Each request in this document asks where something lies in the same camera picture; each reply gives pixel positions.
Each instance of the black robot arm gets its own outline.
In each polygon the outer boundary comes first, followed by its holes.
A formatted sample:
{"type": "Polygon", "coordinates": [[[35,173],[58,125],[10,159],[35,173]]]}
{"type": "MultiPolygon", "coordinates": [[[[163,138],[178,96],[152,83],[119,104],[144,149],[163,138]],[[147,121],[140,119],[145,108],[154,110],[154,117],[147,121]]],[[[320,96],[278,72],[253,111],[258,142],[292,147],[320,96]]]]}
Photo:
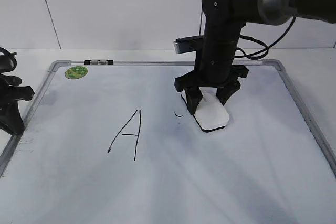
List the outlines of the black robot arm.
{"type": "Polygon", "coordinates": [[[248,69],[233,66],[241,29],[246,22],[281,25],[290,17],[336,23],[336,0],[202,0],[206,16],[204,36],[177,39],[177,53],[197,51],[194,70],[175,79],[178,92],[185,91],[193,115],[202,99],[200,87],[217,88],[224,105],[240,89],[238,77],[248,69]]]}

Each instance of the green sticker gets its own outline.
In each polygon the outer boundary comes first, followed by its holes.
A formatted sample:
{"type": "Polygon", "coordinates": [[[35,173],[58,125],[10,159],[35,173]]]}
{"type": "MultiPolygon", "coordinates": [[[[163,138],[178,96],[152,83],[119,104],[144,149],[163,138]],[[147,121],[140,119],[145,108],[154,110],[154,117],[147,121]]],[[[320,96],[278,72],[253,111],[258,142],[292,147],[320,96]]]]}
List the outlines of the green sticker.
{"type": "Polygon", "coordinates": [[[75,80],[84,77],[87,73],[88,69],[86,67],[76,66],[65,71],[65,77],[71,80],[75,80]]]}

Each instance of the white wall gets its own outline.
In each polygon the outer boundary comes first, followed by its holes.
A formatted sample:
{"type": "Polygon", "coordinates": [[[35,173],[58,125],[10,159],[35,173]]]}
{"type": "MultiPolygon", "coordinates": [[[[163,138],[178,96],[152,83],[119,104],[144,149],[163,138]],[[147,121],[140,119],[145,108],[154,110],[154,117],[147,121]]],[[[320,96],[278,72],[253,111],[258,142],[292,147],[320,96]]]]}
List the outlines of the white wall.
{"type": "MultiPolygon", "coordinates": [[[[64,49],[171,49],[198,34],[201,0],[47,0],[64,49]]],[[[0,46],[58,48],[44,0],[0,0],[0,46]]],[[[243,34],[267,44],[288,24],[248,24],[243,34]]],[[[278,48],[333,47],[336,25],[298,19],[278,48]]],[[[240,41],[244,48],[258,45],[240,41]]]]}
{"type": "Polygon", "coordinates": [[[0,0],[0,47],[59,48],[44,0],[0,0]]]}
{"type": "Polygon", "coordinates": [[[201,0],[47,1],[65,49],[171,49],[201,15],[201,0]]]}

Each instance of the black cable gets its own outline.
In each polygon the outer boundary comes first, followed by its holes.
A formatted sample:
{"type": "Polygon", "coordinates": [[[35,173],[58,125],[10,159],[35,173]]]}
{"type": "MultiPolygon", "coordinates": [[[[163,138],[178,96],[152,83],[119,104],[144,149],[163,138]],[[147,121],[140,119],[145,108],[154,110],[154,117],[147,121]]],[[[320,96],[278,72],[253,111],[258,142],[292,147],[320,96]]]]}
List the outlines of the black cable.
{"type": "Polygon", "coordinates": [[[279,43],[283,38],[284,36],[287,35],[287,33],[289,32],[289,30],[292,28],[292,26],[294,25],[294,22],[296,20],[296,17],[293,17],[291,23],[289,24],[289,26],[287,27],[287,29],[285,30],[285,32],[276,40],[274,41],[271,45],[267,46],[265,43],[263,43],[262,41],[260,40],[257,40],[253,37],[248,37],[248,36],[244,36],[244,35],[240,35],[240,38],[242,39],[245,39],[245,40],[249,40],[249,41],[252,41],[254,43],[257,43],[257,44],[260,44],[262,46],[264,46],[264,49],[260,50],[260,51],[257,51],[257,52],[254,52],[252,54],[246,54],[244,52],[244,50],[242,50],[241,48],[237,47],[236,51],[240,51],[242,52],[244,55],[239,55],[239,56],[235,56],[235,59],[238,59],[238,58],[248,58],[250,60],[260,60],[264,57],[266,57],[268,55],[268,52],[269,52],[269,49],[273,46],[275,46],[277,43],[279,43]]]}

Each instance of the whiteboard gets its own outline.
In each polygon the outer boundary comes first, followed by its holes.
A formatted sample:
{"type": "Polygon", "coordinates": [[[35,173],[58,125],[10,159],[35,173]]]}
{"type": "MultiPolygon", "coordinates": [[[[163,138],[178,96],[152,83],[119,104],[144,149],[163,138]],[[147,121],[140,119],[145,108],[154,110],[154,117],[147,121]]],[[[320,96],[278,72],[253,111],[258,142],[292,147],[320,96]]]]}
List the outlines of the whiteboard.
{"type": "Polygon", "coordinates": [[[248,66],[213,133],[173,85],[192,66],[69,67],[0,179],[0,223],[336,223],[335,176],[273,66],[248,66]]]}

